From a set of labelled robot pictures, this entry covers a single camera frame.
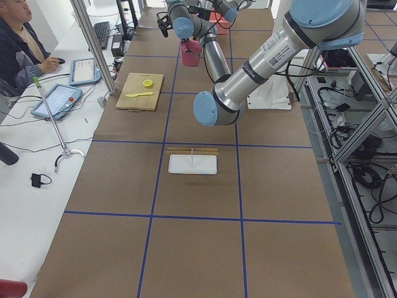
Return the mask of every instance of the tablet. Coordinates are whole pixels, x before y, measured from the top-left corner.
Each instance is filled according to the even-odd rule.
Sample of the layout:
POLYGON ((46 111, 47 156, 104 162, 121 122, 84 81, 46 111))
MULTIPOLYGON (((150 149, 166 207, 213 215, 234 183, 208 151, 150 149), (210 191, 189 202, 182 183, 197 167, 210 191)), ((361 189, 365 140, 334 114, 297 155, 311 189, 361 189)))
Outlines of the tablet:
POLYGON ((93 58, 72 61, 69 76, 70 86, 94 84, 100 78, 99 68, 93 58))
MULTIPOLYGON (((55 120, 58 120, 66 115, 66 113, 74 106, 76 101, 79 100, 83 91, 80 88, 71 87, 62 84, 56 84, 45 95, 47 103, 50 106, 51 114, 55 120)), ((34 116, 49 118, 47 108, 41 100, 30 111, 34 116)))

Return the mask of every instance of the man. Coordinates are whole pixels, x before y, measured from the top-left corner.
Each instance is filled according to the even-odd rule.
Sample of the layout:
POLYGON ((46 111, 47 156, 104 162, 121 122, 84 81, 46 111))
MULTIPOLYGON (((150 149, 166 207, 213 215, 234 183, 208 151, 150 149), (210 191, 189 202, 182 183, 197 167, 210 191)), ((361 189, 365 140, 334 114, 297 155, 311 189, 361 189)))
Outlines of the man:
POLYGON ((34 76, 60 65, 38 40, 31 20, 26 0, 0 0, 0 93, 5 96, 21 95, 34 76))

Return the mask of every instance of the white table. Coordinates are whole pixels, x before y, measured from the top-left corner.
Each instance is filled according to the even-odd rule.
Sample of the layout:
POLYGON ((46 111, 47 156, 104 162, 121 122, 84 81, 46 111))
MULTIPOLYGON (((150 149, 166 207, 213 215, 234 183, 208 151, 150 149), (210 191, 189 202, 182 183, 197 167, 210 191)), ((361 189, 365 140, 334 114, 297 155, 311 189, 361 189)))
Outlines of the white table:
MULTIPOLYGON (((109 38, 108 49, 111 42, 112 39, 109 38)), ((114 59, 110 50, 103 52, 107 64, 110 65, 114 59)), ((72 25, 51 55, 65 59, 66 63, 61 65, 55 73, 40 78, 45 92, 56 83, 68 84, 69 77, 49 80, 43 80, 43 78, 69 73, 72 60, 92 57, 81 29, 76 23, 72 25)), ((84 93, 90 87, 81 86, 84 93)), ((97 99, 106 94, 105 84, 100 81, 80 110, 70 112, 58 121, 58 127, 65 142, 92 137, 103 112, 97 99)), ((27 88, 24 95, 39 96, 39 93, 33 85, 27 88)), ((20 117, 29 106, 36 105, 37 101, 30 102, 31 100, 35 98, 20 99, 10 111, 10 115, 20 117)), ((2 125, 35 119, 38 118, 30 114, 29 108, 23 118, 15 120, 7 116, 2 125)), ((58 145, 38 153, 27 153, 12 148, 19 156, 19 161, 12 166, 0 162, 0 279, 26 282, 28 291, 24 297, 28 297, 50 248, 84 158, 79 155, 63 158, 59 164, 59 172, 55 173, 55 159, 63 150, 59 145, 53 125, 44 120, 12 127, 0 127, 0 140, 31 150, 58 145), (30 181, 32 173, 48 175, 52 178, 52 183, 43 185, 41 188, 34 188, 30 181)), ((87 153, 90 144, 90 140, 76 142, 69 144, 68 148, 80 149, 87 153)))

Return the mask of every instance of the black keyboard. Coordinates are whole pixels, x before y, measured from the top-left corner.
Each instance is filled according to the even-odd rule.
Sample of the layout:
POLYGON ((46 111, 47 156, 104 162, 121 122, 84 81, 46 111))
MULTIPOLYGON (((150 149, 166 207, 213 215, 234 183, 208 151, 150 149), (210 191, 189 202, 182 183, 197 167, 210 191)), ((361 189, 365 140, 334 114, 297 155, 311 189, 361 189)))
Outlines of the black keyboard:
POLYGON ((97 35, 98 42, 101 49, 107 48, 107 41, 109 39, 109 22, 100 22, 94 24, 94 32, 97 35))

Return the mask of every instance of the person's hand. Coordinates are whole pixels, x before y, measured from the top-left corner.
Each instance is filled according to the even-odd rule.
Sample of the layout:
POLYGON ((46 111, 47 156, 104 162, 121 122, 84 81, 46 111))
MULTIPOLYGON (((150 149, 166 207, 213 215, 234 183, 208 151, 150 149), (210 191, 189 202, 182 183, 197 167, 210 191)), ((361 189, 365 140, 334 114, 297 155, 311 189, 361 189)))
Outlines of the person's hand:
POLYGON ((60 66, 60 61, 56 57, 48 57, 41 64, 38 65, 43 73, 51 73, 60 66))

